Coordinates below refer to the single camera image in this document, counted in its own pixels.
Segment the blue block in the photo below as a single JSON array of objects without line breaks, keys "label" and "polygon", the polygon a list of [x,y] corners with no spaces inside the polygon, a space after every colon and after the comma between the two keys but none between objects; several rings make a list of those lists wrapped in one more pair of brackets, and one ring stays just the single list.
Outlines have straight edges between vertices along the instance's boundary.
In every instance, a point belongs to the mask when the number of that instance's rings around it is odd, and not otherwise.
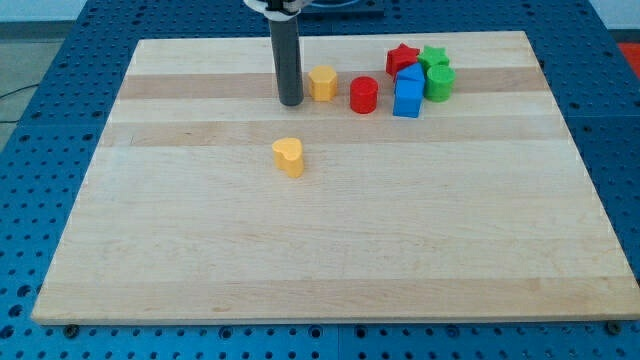
[{"label": "blue block", "polygon": [[425,76],[424,71],[422,70],[422,65],[420,65],[420,63],[415,63],[398,71],[398,74],[396,75],[396,81],[398,80],[417,81],[419,83],[422,83],[424,86]]},{"label": "blue block", "polygon": [[393,102],[393,115],[417,118],[420,115],[423,89],[424,82],[398,79]]}]

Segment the wooden table surface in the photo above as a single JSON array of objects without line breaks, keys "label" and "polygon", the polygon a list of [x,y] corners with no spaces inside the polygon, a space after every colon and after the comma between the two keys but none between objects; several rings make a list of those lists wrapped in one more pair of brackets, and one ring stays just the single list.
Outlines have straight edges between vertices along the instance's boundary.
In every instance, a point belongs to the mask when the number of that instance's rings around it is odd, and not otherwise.
[{"label": "wooden table surface", "polygon": [[[395,118],[386,51],[447,48]],[[640,290],[523,32],[302,38],[330,103],[278,102],[268,38],[143,40],[36,303],[42,324],[640,316]],[[378,79],[378,109],[348,105]],[[298,137],[287,177],[271,143]]]}]

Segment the toy block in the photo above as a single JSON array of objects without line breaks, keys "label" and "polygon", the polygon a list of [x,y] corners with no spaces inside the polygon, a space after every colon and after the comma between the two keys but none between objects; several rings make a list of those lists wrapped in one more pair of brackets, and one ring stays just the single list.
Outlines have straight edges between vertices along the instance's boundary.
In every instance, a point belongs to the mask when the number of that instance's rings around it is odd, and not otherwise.
[{"label": "toy block", "polygon": [[435,65],[427,71],[424,97],[434,102],[447,101],[453,90],[456,72],[447,65]]},{"label": "toy block", "polygon": [[396,78],[396,73],[407,66],[418,62],[418,54],[420,49],[409,47],[405,44],[400,44],[397,48],[389,50],[387,52],[387,74]]},{"label": "toy block", "polygon": [[302,142],[296,138],[276,140],[273,145],[273,160],[278,169],[284,170],[289,177],[297,178],[304,171],[302,160]]},{"label": "toy block", "polygon": [[425,46],[422,53],[418,55],[418,62],[422,65],[422,70],[426,74],[432,66],[449,65],[449,57],[447,57],[445,48]]},{"label": "toy block", "polygon": [[422,71],[422,65],[416,63],[408,66],[400,71],[396,75],[397,80],[410,80],[425,83],[424,72]]},{"label": "toy block", "polygon": [[368,76],[360,76],[351,82],[349,105],[358,114],[368,114],[378,104],[378,82]]},{"label": "toy block", "polygon": [[396,81],[393,115],[417,118],[422,105],[424,83],[411,80]]},{"label": "toy block", "polygon": [[315,101],[331,101],[338,93],[338,74],[328,65],[319,65],[309,72],[309,92]]}]

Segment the blue pegboard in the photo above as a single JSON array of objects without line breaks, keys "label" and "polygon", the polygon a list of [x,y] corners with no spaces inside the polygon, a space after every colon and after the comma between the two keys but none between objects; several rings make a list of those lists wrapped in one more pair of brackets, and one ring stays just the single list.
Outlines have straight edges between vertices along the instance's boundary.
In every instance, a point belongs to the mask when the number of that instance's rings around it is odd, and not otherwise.
[{"label": "blue pegboard", "polygon": [[[300,25],[303,35],[525,30],[640,275],[640,84],[586,0],[385,0],[383,16]],[[87,2],[0,155],[0,359],[640,358],[640,322],[81,327],[67,338],[29,320],[137,41],[267,34],[240,1]]]}]

